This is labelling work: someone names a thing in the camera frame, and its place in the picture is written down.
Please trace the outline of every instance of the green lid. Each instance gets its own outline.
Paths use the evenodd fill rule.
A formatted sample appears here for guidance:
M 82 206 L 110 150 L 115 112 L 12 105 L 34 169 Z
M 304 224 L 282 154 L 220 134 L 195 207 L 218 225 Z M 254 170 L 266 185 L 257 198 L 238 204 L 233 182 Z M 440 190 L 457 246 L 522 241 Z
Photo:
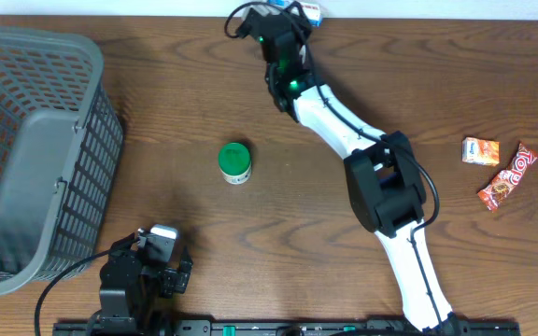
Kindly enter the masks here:
M 238 143 L 225 145 L 219 151 L 219 168 L 227 175 L 241 175 L 250 166 L 250 153 L 248 149 Z

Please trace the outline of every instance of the small jar with green lid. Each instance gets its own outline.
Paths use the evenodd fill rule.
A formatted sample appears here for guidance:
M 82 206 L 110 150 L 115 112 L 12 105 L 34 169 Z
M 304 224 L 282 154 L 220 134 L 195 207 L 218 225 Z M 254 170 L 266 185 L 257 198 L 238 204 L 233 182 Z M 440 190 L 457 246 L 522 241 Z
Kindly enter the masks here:
M 250 152 L 246 146 L 230 143 L 219 151 L 219 168 L 228 183 L 238 185 L 248 181 L 251 167 Z

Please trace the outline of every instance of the basket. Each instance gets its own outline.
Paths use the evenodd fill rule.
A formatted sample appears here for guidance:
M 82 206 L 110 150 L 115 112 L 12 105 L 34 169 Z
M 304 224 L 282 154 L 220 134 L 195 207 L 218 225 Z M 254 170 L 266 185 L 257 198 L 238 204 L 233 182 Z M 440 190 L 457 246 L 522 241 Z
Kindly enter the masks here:
M 86 37 L 0 27 L 0 295 L 93 253 L 123 143 L 102 72 Z

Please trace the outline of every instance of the wooden table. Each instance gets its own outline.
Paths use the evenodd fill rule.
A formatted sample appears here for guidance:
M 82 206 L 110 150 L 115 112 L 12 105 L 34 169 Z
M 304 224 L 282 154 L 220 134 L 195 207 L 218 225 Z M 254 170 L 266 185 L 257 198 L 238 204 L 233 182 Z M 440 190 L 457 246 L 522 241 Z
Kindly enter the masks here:
M 350 210 L 341 160 L 277 112 L 259 46 L 224 37 L 223 19 L 0 24 L 82 34 L 101 47 L 105 87 L 128 128 L 99 249 L 154 223 L 178 228 L 195 266 L 174 309 L 217 319 L 402 314 L 384 250 Z M 408 134 L 434 178 L 442 211 L 427 238 L 454 310 L 511 317 L 523 335 L 538 335 L 538 162 L 499 212 L 475 195 L 518 140 L 538 152 L 538 22 L 326 20 L 312 46 L 343 103 L 377 128 Z M 502 163 L 462 163 L 466 135 L 499 140 Z M 252 178 L 239 187 L 217 165 L 233 140 L 253 148 Z M 46 333 L 100 307 L 104 262 L 52 290 Z M 0 334 L 33 332 L 44 286 L 0 298 Z

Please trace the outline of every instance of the white wall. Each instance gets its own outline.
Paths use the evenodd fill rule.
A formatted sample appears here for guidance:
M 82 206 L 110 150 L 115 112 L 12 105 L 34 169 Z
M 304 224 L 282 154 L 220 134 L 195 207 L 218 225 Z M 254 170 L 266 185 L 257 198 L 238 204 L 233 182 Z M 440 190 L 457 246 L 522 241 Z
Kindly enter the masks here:
M 0 0 L 0 14 L 227 16 L 244 0 Z M 326 17 L 538 20 L 538 0 L 318 0 Z

